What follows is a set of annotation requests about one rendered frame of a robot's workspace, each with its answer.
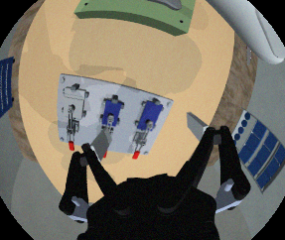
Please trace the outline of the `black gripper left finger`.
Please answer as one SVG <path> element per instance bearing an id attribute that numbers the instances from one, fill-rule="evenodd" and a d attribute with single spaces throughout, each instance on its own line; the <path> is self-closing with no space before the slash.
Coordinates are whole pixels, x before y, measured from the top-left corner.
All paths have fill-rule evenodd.
<path id="1" fill-rule="evenodd" d="M 87 222 L 86 212 L 89 205 L 86 166 L 88 165 L 105 199 L 118 214 L 127 215 L 134 209 L 130 198 L 100 163 L 111 142 L 108 127 L 103 128 L 91 144 L 85 143 L 81 146 L 83 153 L 76 151 L 71 156 L 66 189 L 59 209 L 78 223 Z"/>

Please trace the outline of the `toggle clamp with red handle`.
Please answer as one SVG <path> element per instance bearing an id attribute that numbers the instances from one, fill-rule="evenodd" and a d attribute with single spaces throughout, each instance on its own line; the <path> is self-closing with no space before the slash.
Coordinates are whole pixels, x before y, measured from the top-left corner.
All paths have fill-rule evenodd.
<path id="1" fill-rule="evenodd" d="M 72 112 L 75 110 L 75 106 L 74 105 L 69 105 L 69 109 L 68 109 L 68 126 L 67 126 L 67 134 L 69 136 L 69 145 L 70 145 L 70 150 L 74 151 L 74 134 L 78 133 L 78 127 L 79 127 L 79 121 L 77 120 L 72 120 Z M 71 115 L 71 119 L 70 119 L 70 115 Z M 71 131 L 72 130 L 72 131 Z M 71 141 L 71 136 L 70 134 L 72 134 L 72 141 Z"/>
<path id="2" fill-rule="evenodd" d="M 111 127 L 111 123 L 113 122 L 113 114 L 112 113 L 109 113 L 108 114 L 108 116 L 107 116 L 107 127 L 108 127 L 108 123 L 110 124 L 110 128 L 108 128 L 109 129 L 109 132 L 110 132 L 110 135 L 111 135 L 111 138 L 112 138 L 112 135 L 113 135 L 113 128 Z M 106 126 L 102 126 L 101 127 L 101 130 L 103 129 L 103 128 L 105 128 Z M 107 153 L 107 151 L 106 151 L 106 153 Z M 104 155 L 104 158 L 106 158 L 106 153 L 105 153 L 105 155 Z"/>
<path id="3" fill-rule="evenodd" d="M 147 139 L 146 139 L 146 138 L 147 138 L 147 136 L 148 136 L 148 134 L 149 134 L 150 129 L 152 129 L 152 127 L 153 127 L 153 121 L 151 121 L 151 120 L 149 120 L 149 119 L 146 120 L 146 125 L 147 125 L 147 127 L 146 127 L 144 133 L 142 133 L 142 132 L 136 132 L 136 133 L 135 133 L 133 142 L 134 142 L 134 143 L 136 142 L 136 148 L 135 148 L 135 153 L 134 153 L 132 159 L 137 159 L 138 156 L 139 156 L 139 154 L 140 154 L 141 148 L 143 148 L 143 146 L 146 146 L 146 144 L 145 144 L 145 143 L 147 143 Z M 149 128 L 149 129 L 148 129 L 148 128 Z M 148 132 L 147 132 L 147 129 L 148 129 Z M 147 134 L 146 134 L 146 132 L 147 132 Z M 141 135 L 141 136 L 140 136 L 140 135 Z M 145 135 L 146 135 L 146 136 L 145 136 Z M 144 136 L 145 136 L 145 137 L 144 137 Z M 142 138 L 142 139 L 141 139 L 141 138 Z M 143 139 L 143 138 L 144 138 L 144 139 Z M 142 142 L 142 141 L 143 141 L 143 142 Z M 144 144 L 143 144 L 143 143 L 144 143 Z M 139 151 L 136 151 L 139 145 L 140 145 Z"/>

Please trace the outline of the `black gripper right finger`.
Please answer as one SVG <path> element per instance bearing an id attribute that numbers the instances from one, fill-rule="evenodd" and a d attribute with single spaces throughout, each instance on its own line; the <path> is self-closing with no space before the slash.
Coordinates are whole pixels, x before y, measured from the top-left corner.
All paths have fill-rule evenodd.
<path id="1" fill-rule="evenodd" d="M 216 212 L 235 209 L 250 192 L 250 183 L 241 169 L 237 149 L 228 127 L 219 130 L 187 112 L 187 125 L 200 141 L 189 161 L 186 161 L 174 179 L 156 197 L 161 212 L 175 211 L 191 186 L 197 188 L 210 159 L 214 145 L 218 145 L 220 161 L 220 188 L 216 194 Z"/>

